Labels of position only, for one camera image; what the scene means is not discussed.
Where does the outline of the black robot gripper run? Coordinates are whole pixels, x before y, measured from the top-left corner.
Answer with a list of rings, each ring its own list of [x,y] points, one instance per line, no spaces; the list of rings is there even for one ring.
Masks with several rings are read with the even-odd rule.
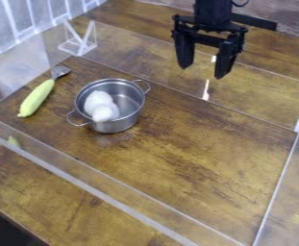
[[[195,44],[217,48],[215,78],[231,71],[237,54],[244,50],[248,29],[231,22],[232,0],[195,0],[193,14],[175,14],[172,38],[181,69],[193,62]]]

